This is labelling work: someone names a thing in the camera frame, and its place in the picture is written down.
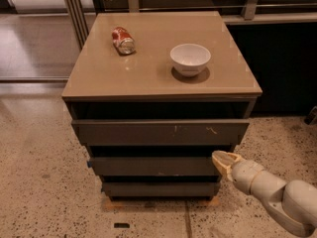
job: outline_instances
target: tiled floor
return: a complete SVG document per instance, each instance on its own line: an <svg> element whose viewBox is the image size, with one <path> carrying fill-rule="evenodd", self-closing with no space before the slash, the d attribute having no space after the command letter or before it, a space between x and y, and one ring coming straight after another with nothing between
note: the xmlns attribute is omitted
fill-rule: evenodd
<svg viewBox="0 0 317 238"><path fill-rule="evenodd" d="M4 18L0 17L0 24L4 24ZM46 23L46 18L37 20L40 25ZM69 24L68 27L70 30L57 30L66 39L72 33ZM10 39L1 38L10 46ZM41 40L43 47L49 44L55 47L58 46L55 41L60 43L63 38L47 31L37 43L22 44L13 58L24 49L38 49L36 45L41 45ZM65 51L68 46L73 48L69 53L75 59L74 38L69 38ZM1 60L5 57L3 49ZM23 58L30 59L31 64L41 60L29 54ZM60 55L48 63L53 67L67 63L65 70L60 71L67 74L74 60L67 60L62 52ZM9 59L7 63L12 74L18 73L13 66L18 61ZM35 66L35 71L40 71L40 67ZM72 132L71 119L60 98L63 87L62 84L0 84L1 238L293 237L268 217L258 201L236 191L225 180L210 202L111 202L100 192L99 178L86 166L87 154ZM303 117L252 118L236 152L283 179L304 179L317 186L317 126L304 124ZM115 223L127 223L130 227L115 228ZM317 237L317 231L311 237Z"/></svg>

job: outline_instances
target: metal frame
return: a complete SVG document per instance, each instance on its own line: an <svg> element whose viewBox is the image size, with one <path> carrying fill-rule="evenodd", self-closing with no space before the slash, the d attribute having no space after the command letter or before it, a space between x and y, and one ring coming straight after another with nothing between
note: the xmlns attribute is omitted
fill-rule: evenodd
<svg viewBox="0 0 317 238"><path fill-rule="evenodd" d="M257 25L317 22L317 13L261 14L246 21L242 16L223 16L226 25Z"/></svg>
<svg viewBox="0 0 317 238"><path fill-rule="evenodd" d="M80 0L64 0L79 48L82 49L88 37L88 27L84 18Z"/></svg>
<svg viewBox="0 0 317 238"><path fill-rule="evenodd" d="M15 77L1 76L0 83L61 83L68 82L68 76Z"/></svg>
<svg viewBox="0 0 317 238"><path fill-rule="evenodd" d="M245 20L253 20L255 18L258 1L259 0L247 0L246 5L242 10L242 16Z"/></svg>

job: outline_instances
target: cabinet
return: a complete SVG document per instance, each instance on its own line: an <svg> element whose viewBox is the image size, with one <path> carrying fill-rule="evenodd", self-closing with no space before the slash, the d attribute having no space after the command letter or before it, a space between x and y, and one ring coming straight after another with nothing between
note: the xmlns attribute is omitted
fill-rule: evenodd
<svg viewBox="0 0 317 238"><path fill-rule="evenodd" d="M135 54L112 46L117 26ZM169 57L188 42L212 54L192 78ZM211 154L241 143L261 93L217 12L137 13L98 15L62 98L108 196L212 197L221 177Z"/></svg>

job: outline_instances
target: white bowl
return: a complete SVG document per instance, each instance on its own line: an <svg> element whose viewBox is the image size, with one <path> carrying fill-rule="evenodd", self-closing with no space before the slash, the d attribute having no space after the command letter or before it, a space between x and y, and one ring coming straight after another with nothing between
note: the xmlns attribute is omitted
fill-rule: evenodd
<svg viewBox="0 0 317 238"><path fill-rule="evenodd" d="M199 74L210 60L210 52L196 44L182 44L170 52L174 68L183 76Z"/></svg>

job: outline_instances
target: drawer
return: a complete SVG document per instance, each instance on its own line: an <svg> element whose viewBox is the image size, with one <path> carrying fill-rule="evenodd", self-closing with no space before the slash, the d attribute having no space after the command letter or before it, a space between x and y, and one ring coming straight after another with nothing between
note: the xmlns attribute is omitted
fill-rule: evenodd
<svg viewBox="0 0 317 238"><path fill-rule="evenodd" d="M108 196L214 196L220 184L213 182L103 182Z"/></svg>
<svg viewBox="0 0 317 238"><path fill-rule="evenodd" d="M89 166L98 176L120 177L210 177L220 181L211 158L91 158Z"/></svg>
<svg viewBox="0 0 317 238"><path fill-rule="evenodd" d="M171 98L169 101L100 101L68 102L74 119L90 120L159 120L159 119L243 119L253 99L222 98L191 101Z"/></svg>
<svg viewBox="0 0 317 238"><path fill-rule="evenodd" d="M72 121L88 146L237 145L248 125L247 119Z"/></svg>

